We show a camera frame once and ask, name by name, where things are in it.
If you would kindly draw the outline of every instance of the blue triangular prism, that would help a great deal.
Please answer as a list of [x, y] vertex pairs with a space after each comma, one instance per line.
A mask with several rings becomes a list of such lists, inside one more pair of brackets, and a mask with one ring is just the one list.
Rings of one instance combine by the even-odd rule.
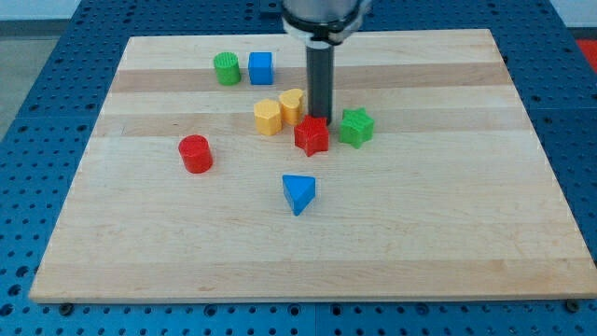
[[315, 197], [315, 177], [299, 175], [282, 175], [284, 196], [295, 216], [307, 207]]

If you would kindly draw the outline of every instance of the red cylinder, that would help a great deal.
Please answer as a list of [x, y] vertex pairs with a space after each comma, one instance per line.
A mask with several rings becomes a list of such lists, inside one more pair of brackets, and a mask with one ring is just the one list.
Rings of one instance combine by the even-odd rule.
[[185, 168], [190, 173], [199, 174], [206, 172], [214, 164], [212, 152], [207, 139], [200, 135], [189, 135], [178, 145], [178, 151], [183, 158]]

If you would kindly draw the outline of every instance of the red star-shaped block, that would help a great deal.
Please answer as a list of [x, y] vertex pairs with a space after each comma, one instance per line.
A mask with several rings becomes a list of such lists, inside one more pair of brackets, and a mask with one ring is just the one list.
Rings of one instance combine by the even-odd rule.
[[326, 124], [326, 118], [305, 116], [295, 127], [295, 146], [303, 148], [308, 157], [318, 151], [327, 151], [329, 132]]

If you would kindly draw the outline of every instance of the wooden table surface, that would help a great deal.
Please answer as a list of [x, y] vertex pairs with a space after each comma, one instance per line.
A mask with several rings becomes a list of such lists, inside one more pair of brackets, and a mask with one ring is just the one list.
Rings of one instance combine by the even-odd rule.
[[[239, 55], [243, 81], [212, 59]], [[250, 51], [274, 53], [251, 86]], [[337, 48], [330, 149], [257, 133], [253, 104], [305, 87], [287, 35], [134, 37], [51, 236], [39, 302], [589, 298], [597, 271], [487, 30], [361, 33]], [[343, 108], [376, 120], [338, 142]], [[205, 135], [215, 164], [177, 152]], [[317, 178], [294, 217], [284, 174]]]

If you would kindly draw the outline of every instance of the green cylinder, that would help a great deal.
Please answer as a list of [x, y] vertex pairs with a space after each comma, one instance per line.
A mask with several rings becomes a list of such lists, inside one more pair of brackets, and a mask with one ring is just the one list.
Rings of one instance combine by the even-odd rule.
[[220, 52], [214, 57], [217, 81], [222, 85], [234, 85], [241, 81], [239, 59], [232, 52]]

